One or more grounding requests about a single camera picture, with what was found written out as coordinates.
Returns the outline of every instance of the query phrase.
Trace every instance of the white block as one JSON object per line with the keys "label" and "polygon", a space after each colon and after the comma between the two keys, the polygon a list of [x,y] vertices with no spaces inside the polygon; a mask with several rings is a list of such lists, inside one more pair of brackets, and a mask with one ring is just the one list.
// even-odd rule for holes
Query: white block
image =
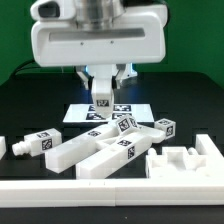
{"label": "white block", "polygon": [[123,136],[140,130],[135,118],[130,115],[124,115],[117,119],[116,125],[119,134]]}
{"label": "white block", "polygon": [[198,154],[206,155],[208,159],[207,169],[203,172],[207,176],[223,176],[224,158],[219,149],[208,135],[197,135],[195,149]]}
{"label": "white block", "polygon": [[139,125],[141,133],[144,133],[152,138],[152,143],[161,143],[166,138],[166,133],[162,130]]}
{"label": "white block", "polygon": [[5,137],[0,137],[0,160],[6,153]]}
{"label": "white block", "polygon": [[155,128],[163,130],[166,133],[166,139],[169,139],[175,136],[176,122],[163,118],[155,122]]}
{"label": "white block", "polygon": [[223,205],[222,179],[116,180],[116,206]]}
{"label": "white block", "polygon": [[5,181],[0,207],[115,206],[115,187],[104,180]]}
{"label": "white block", "polygon": [[113,107],[114,107],[114,92],[111,87],[112,75],[111,76],[109,75],[109,71],[111,70],[109,68],[112,65],[111,66],[101,65],[100,67],[102,66],[105,67],[103,75],[105,76],[105,71],[108,71],[107,76],[105,76],[104,79],[102,79],[102,78],[96,78],[96,77],[99,77],[100,74],[95,75],[95,78],[93,79],[93,82],[92,82],[91,94],[92,94],[92,99],[93,99],[93,103],[94,103],[97,114],[100,114],[103,118],[109,118],[111,117],[113,113]]}
{"label": "white block", "polygon": [[29,153],[32,157],[43,154],[47,150],[62,143],[61,133],[52,128],[49,130],[24,136],[24,141],[12,145],[15,156]]}
{"label": "white block", "polygon": [[150,136],[140,132],[131,133],[76,164],[76,178],[106,178],[146,151],[151,144]]}
{"label": "white block", "polygon": [[101,125],[45,153],[46,168],[61,173],[96,153],[96,141],[118,135],[114,125]]}

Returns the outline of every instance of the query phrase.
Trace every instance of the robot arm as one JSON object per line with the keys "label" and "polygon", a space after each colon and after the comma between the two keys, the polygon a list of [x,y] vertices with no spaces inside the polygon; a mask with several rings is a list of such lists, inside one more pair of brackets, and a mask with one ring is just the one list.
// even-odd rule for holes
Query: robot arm
{"label": "robot arm", "polygon": [[77,66],[96,112],[113,112],[112,79],[119,88],[131,63],[165,56],[165,5],[124,8],[120,0],[38,0],[31,8],[34,58],[41,66]]}

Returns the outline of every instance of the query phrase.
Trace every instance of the black mat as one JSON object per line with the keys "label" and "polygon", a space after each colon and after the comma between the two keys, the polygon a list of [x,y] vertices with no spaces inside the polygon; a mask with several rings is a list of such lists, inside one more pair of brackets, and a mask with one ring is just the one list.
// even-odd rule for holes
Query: black mat
{"label": "black mat", "polygon": [[[177,123],[176,137],[159,145],[195,145],[196,134],[209,134],[224,153],[224,91],[200,73],[140,74],[138,85],[115,91],[116,103],[151,104],[155,120]],[[21,75],[0,87],[0,136],[7,153],[0,161],[0,180],[74,179],[75,167],[61,174],[45,169],[44,156],[15,157],[11,145],[26,134],[56,128],[69,140],[92,127],[66,126],[69,104],[91,103],[75,75]],[[111,177],[145,177],[144,155]],[[0,209],[1,223],[222,223],[222,206]]]}

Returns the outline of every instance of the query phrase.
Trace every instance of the white rectangular block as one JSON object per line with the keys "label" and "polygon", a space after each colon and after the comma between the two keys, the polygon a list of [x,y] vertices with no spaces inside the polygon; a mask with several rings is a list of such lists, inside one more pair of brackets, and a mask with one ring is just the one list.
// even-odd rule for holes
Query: white rectangular block
{"label": "white rectangular block", "polygon": [[77,179],[103,179],[146,151],[152,139],[141,132],[131,133],[76,164]]}
{"label": "white rectangular block", "polygon": [[0,207],[115,206],[115,187],[104,180],[5,181]]}
{"label": "white rectangular block", "polygon": [[5,137],[0,137],[0,160],[6,153]]}
{"label": "white rectangular block", "polygon": [[46,168],[61,173],[96,153],[96,141],[118,135],[116,126],[105,124],[46,151]]}
{"label": "white rectangular block", "polygon": [[200,155],[209,155],[212,158],[223,158],[222,154],[208,135],[197,135],[195,149]]}
{"label": "white rectangular block", "polygon": [[214,205],[224,203],[223,180],[116,180],[116,206]]}

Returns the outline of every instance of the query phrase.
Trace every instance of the white cube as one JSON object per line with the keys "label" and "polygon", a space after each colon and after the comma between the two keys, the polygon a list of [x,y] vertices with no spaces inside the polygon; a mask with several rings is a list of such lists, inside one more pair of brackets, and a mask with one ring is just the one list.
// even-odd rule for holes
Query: white cube
{"label": "white cube", "polygon": [[5,137],[0,137],[0,160],[6,152]]}
{"label": "white cube", "polygon": [[155,128],[163,130],[166,133],[165,139],[169,139],[175,136],[176,122],[163,118],[155,122]]}
{"label": "white cube", "polygon": [[116,125],[120,135],[127,135],[140,130],[135,118],[128,114],[117,119]]}

